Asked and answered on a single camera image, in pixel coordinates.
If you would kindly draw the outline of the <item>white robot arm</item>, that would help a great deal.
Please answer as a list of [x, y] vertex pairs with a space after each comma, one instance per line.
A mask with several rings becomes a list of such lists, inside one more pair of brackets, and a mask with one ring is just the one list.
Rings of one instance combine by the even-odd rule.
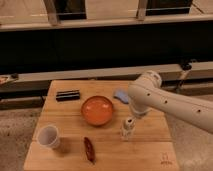
[[146, 71], [128, 87], [129, 107], [136, 118], [154, 108], [213, 134], [213, 102], [165, 91], [161, 76]]

